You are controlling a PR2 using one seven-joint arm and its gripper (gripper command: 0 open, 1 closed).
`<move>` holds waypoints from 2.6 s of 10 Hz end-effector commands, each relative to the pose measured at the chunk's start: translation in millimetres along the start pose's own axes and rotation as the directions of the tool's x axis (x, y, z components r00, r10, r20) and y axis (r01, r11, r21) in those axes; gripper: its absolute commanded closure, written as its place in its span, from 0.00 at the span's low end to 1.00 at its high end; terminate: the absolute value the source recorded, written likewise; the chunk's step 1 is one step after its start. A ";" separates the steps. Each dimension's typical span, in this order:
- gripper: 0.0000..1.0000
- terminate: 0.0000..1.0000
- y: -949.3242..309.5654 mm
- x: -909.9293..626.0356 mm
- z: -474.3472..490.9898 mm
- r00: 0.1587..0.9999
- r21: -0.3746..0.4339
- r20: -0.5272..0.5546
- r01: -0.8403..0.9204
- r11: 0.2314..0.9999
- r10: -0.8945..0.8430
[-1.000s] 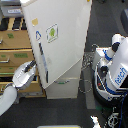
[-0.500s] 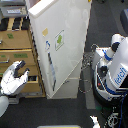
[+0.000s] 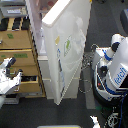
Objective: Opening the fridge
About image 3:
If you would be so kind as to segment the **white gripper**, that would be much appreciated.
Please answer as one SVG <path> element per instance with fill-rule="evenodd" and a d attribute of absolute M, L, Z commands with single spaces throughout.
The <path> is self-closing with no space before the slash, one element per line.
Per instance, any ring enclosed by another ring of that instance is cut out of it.
<path fill-rule="evenodd" d="M 13 78 L 7 76 L 7 70 L 5 69 L 5 68 L 10 68 L 15 62 L 16 59 L 12 57 L 12 58 L 6 58 L 1 64 L 1 67 L 3 69 L 0 69 L 0 95 L 5 95 L 10 93 L 16 86 L 21 84 L 22 73 L 23 73 L 22 69 L 19 69 L 17 75 Z"/>

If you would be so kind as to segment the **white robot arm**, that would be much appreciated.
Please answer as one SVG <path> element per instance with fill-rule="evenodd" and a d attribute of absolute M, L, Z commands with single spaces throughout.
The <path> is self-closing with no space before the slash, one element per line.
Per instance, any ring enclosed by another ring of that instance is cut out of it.
<path fill-rule="evenodd" d="M 15 77 L 10 76 L 10 67 L 16 62 L 14 57 L 5 58 L 0 64 L 0 108 L 3 106 L 5 97 L 13 92 L 21 84 L 22 70 L 19 69 Z"/>

